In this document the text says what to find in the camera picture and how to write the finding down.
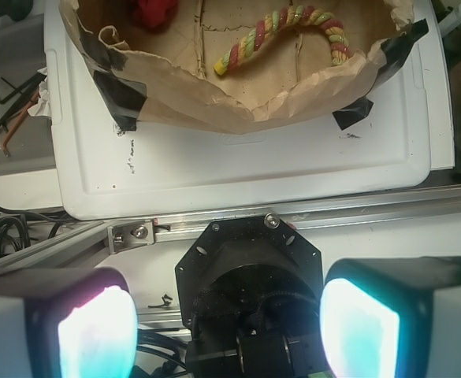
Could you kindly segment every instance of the white surface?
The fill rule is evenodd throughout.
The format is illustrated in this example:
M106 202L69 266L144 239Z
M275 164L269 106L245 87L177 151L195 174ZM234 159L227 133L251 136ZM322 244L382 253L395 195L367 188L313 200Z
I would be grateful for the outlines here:
M49 3L53 6L57 2L53 1ZM34 9L31 15L41 14L43 9L44 1L35 0ZM429 1L417 1L416 13L417 19L426 15L430 28L437 28L431 13ZM3 19L0 20L0 27L8 22L9 20L7 20L7 17L3 17ZM64 31L60 31L58 35L62 36L64 34ZM438 33L429 33L420 40L418 44L421 47L423 79L428 91L432 169L446 169L454 165L454 147L452 142L450 98L447 91L448 81L444 68L444 55L441 53L441 40ZM91 102L88 103L87 106L92 109ZM109 117L106 117L107 110L104 110L103 113L103 118L105 118L106 121L101 127L101 130L106 128L106 124L110 122ZM99 122L99 120L95 119L90 121L91 124L94 122ZM256 135L251 135L245 137L243 142L252 143L256 139ZM121 146L121 148L123 150L128 149L125 146ZM163 150L160 153L160 157L169 156L169 154L169 150ZM122 166L128 169L126 165L128 163L128 158L124 160L125 162ZM220 164L217 169L220 169L224 165L225 163ZM20 195L12 195L12 191L20 193ZM61 195L56 171L51 169L0 177L0 204L17 209L42 209L61 206Z
M45 0L34 0L30 17L44 13ZM0 29L12 21L0 18ZM62 206L55 169L0 176L0 206L10 209L47 209Z
M21 298L0 297L0 377L32 376Z
M426 377L461 376L461 286L435 291Z
M461 256L461 213L370 225L318 228L300 234L322 253L323 275L341 258ZM137 308L162 304L168 294L179 303L174 267L195 240L158 243L110 256L100 266L119 270Z
M461 25L461 3L454 8L440 23L439 28L441 30L442 38L446 37L450 32Z
M415 18L426 18L430 30L428 35L418 41L418 45L421 51L423 80L428 94L432 169L450 169L455 164L451 93L442 39L430 0L415 1Z
M32 11L29 13L28 17L37 16L38 14L44 13L44 4L45 0L34 0L34 5L32 6ZM7 16L0 17L0 29L5 26L11 25L13 21Z
M327 116L245 136L140 124L120 137L54 3L46 24L55 158L64 207L76 218L408 187L430 171L422 60L442 66L440 51L420 57L415 47L404 68L369 96L376 102L370 117L345 132Z

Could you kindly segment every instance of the brown paper bag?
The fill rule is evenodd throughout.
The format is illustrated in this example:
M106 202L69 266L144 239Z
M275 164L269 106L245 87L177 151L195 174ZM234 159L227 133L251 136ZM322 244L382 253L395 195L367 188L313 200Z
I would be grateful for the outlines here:
M213 64L289 0L180 0L159 31L134 24L125 0L61 0L65 27L124 130L136 121L244 134L310 120L367 95L387 64L381 44L410 30L413 0L295 0L344 24L353 57L331 66L327 38L294 27L237 70Z

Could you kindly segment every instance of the crumpled paper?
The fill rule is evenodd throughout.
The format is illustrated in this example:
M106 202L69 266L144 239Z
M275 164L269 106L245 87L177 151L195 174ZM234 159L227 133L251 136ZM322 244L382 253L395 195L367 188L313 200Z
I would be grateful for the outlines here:
M48 70L38 70L39 73L46 75L46 79L39 83L39 100L38 103L28 109L31 117L51 117L50 92L48 92Z

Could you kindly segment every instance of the black tape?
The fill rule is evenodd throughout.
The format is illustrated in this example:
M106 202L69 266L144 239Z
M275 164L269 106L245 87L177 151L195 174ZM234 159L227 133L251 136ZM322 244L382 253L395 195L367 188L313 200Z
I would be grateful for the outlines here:
M94 71L94 81L118 127L123 132L137 130L137 118L147 100L146 85L100 71Z
M367 118L373 107L373 102L371 102L367 97L361 97L350 104L350 106L337 110L333 113L333 116L335 117L335 121L339 125L340 130L345 130L353 124Z
M414 44L428 34L428 32L428 23L426 20L420 20L412 24L411 31L406 35L388 39L381 44L381 49L386 56L386 64L379 70L372 90L381 86L402 69L407 58L411 54ZM374 104L368 98L359 98L349 106L334 112L333 116L340 130L345 130L353 124L367 118L373 105Z

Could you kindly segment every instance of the red object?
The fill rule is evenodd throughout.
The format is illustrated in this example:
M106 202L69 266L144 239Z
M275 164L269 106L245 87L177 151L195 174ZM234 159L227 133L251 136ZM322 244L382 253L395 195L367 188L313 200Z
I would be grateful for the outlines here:
M134 19L149 29L155 29L168 19L168 11L179 0L131 0L136 4Z

